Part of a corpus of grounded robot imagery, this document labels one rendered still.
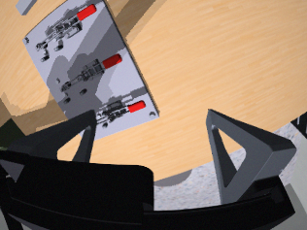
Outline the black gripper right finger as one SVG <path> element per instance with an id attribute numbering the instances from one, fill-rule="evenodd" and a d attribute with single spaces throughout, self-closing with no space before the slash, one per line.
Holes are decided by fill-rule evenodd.
<path id="1" fill-rule="evenodd" d="M 221 205 L 237 202 L 255 181 L 279 176 L 296 154 L 291 140 L 212 109 L 208 110 L 206 127 Z M 219 129 L 246 151 L 238 171 L 225 149 Z"/>

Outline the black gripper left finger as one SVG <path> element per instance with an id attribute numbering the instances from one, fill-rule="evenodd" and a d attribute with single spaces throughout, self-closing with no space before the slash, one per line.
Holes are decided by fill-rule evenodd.
<path id="1" fill-rule="evenodd" d="M 58 150 L 85 130 L 72 161 L 89 163 L 96 126 L 97 119 L 95 111 L 90 110 L 12 141 L 7 150 L 27 153 L 30 156 L 58 159 Z"/>

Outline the black toggle clamp with red handle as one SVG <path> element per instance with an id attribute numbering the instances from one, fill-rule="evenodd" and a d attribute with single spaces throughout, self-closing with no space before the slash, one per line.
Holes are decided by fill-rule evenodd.
<path id="1" fill-rule="evenodd" d="M 116 64 L 118 64 L 120 62 L 122 62 L 122 58 L 121 58 L 120 54 L 117 53 L 117 54 L 115 54 L 115 55 L 113 55 L 113 56 L 103 60 L 101 63 L 103 63 L 103 65 L 105 67 L 104 69 L 108 69 L 108 68 L 110 68 L 110 67 L 112 67 L 112 66 L 114 66 L 114 65 L 116 65 Z M 104 69 L 100 65 L 101 63 L 99 63 L 99 64 L 98 63 L 99 63 L 98 59 L 95 59 L 92 62 L 86 64 L 86 66 L 82 67 L 84 71 L 81 71 L 80 74 L 79 74 L 80 76 L 78 76 L 78 78 L 82 77 L 82 80 L 80 80 L 78 82 L 81 82 L 81 81 L 87 82 L 88 79 L 89 79 L 89 81 L 92 81 L 95 78 L 97 78 L 99 76 L 102 76 L 105 72 L 104 72 Z M 87 77 L 85 76 L 84 72 L 87 75 Z M 72 81 L 70 81 L 70 82 L 72 82 Z M 60 87 L 59 88 L 60 91 L 61 92 L 65 92 L 71 86 L 73 86 L 76 83 L 78 83 L 78 82 L 75 82 L 74 84 L 71 85 L 70 82 L 66 82 L 62 87 Z"/>
<path id="2" fill-rule="evenodd" d="M 108 111 L 106 112 L 105 116 L 97 119 L 97 121 L 100 121 L 105 118 L 107 119 L 101 122 L 98 122 L 97 125 L 102 124 L 107 121 L 109 121 L 109 123 L 112 123 L 115 119 L 123 117 L 127 113 L 133 113 L 145 107 L 146 107 L 146 104 L 143 100 L 133 103 L 131 105 L 126 105 L 126 106 L 123 106 L 121 101 L 118 100 L 117 102 L 112 103 L 106 107 Z M 126 111 L 125 108 L 128 108 L 129 111 Z"/>

